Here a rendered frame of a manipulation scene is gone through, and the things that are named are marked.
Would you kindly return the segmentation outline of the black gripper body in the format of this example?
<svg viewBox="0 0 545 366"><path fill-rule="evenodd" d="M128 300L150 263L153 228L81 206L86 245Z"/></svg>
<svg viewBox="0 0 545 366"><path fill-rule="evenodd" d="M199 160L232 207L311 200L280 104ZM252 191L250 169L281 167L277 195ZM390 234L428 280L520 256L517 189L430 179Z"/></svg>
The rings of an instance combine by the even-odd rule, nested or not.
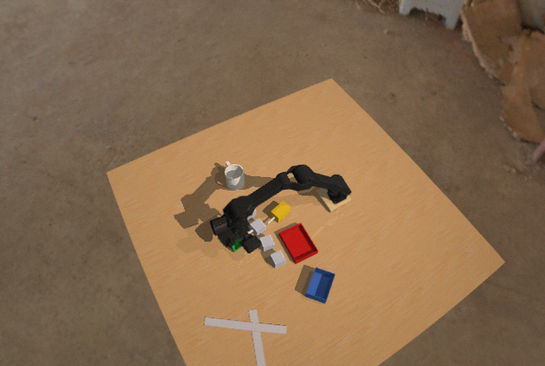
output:
<svg viewBox="0 0 545 366"><path fill-rule="evenodd" d="M245 250L248 252L248 254L261 246L260 240L256 236L252 236L250 233L247 232L247 231L250 230L248 228L249 224L250 223L247 221L247 224L246 224L245 227L243 227L241 229L237 229L235 227L233 228L233 230L235 230L237 232L239 237L241 237L241 239L243 239L242 240L243 243L244 243L243 246L244 246Z"/></svg>

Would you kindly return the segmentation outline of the red tray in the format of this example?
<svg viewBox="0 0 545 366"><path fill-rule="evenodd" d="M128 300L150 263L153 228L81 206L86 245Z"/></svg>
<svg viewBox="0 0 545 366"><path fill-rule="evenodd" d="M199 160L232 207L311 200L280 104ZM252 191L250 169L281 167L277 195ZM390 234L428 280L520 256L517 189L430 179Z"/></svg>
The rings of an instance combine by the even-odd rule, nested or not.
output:
<svg viewBox="0 0 545 366"><path fill-rule="evenodd" d="M280 232L279 236L290 252L294 263L301 262L318 253L302 223Z"/></svg>

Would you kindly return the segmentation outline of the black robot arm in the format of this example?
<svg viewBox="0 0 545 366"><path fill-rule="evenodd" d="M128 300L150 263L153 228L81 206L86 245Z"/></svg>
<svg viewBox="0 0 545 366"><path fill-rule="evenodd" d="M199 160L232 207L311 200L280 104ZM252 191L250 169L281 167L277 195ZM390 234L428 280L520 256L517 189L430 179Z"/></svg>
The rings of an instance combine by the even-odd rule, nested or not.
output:
<svg viewBox="0 0 545 366"><path fill-rule="evenodd" d="M288 175L292 173L296 182L291 182ZM269 198L275 196L282 190L291 189L294 191L309 190L316 186L327 189L327 195L332 203L339 203L347 199L351 194L345 180L339 174L331 177L314 173L306 164L291 166L286 172L279 173L276 178L266 183L248 196L234 198L223 209L225 215L211 220L212 231L226 247L232 247L239 235L233 228L241 229L246 226L247 218L250 217L255 208Z"/></svg>

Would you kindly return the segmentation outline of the grey flat bar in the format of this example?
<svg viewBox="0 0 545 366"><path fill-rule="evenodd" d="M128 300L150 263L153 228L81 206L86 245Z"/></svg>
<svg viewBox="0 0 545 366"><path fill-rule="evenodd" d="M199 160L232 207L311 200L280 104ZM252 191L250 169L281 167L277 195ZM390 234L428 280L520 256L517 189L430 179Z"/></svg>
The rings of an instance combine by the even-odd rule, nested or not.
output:
<svg viewBox="0 0 545 366"><path fill-rule="evenodd" d="M287 326L265 324L265 323L251 323L243 321L226 320L219 318L206 317L204 325L216 326L225 329L240 329L255 332L264 333L280 333L286 334Z"/></svg>
<svg viewBox="0 0 545 366"><path fill-rule="evenodd" d="M258 313L256 309L249 310L250 322L259 323ZM252 332L254 350L255 350L255 359L257 366L266 366L265 355L263 351L263 345L261 340L261 332Z"/></svg>

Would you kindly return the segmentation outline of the blue open-top tray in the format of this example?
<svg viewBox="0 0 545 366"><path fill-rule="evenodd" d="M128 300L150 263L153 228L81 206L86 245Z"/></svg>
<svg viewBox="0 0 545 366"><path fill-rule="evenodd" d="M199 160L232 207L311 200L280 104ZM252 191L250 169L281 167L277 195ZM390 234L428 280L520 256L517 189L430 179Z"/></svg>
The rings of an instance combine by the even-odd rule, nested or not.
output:
<svg viewBox="0 0 545 366"><path fill-rule="evenodd" d="M309 284L306 297L317 300L323 304L327 301L330 287L335 279L335 273L315 268L312 280Z"/></svg>

